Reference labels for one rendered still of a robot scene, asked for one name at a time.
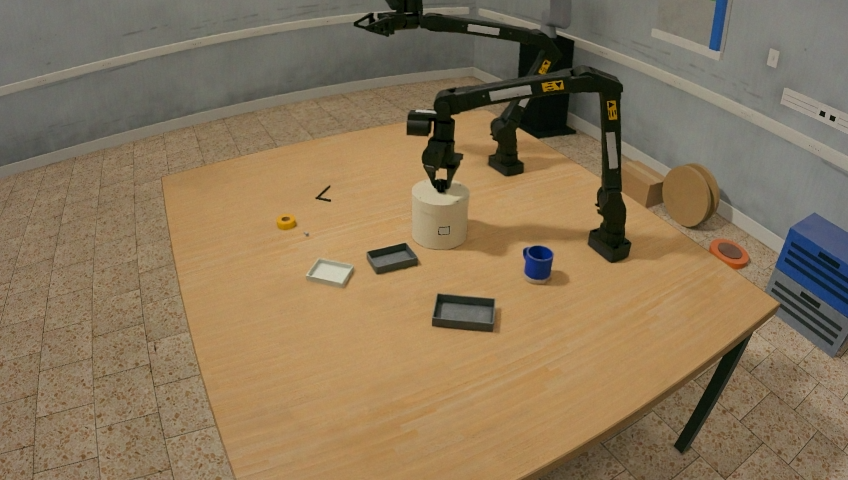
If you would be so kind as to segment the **yellow roll of tape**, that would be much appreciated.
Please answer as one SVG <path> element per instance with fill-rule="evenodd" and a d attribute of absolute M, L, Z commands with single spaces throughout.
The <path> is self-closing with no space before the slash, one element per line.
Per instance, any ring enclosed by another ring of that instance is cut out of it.
<path fill-rule="evenodd" d="M 290 221 L 289 221 L 290 220 Z M 289 222 L 287 222 L 289 221 Z M 295 217 L 290 214 L 281 215 L 277 218 L 277 227 L 281 230 L 289 230 L 295 226 Z"/>

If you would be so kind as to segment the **blue mug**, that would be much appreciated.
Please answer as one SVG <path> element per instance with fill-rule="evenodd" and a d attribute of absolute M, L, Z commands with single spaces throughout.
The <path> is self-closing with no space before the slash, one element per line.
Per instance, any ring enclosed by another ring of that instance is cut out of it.
<path fill-rule="evenodd" d="M 550 248 L 543 245 L 528 246 L 523 249 L 523 257 L 525 260 L 523 276 L 526 281 L 535 285 L 545 284 L 549 281 L 554 258 L 554 253 Z M 535 258 L 540 260 L 535 260 Z M 550 260 L 545 260 L 549 258 Z"/>

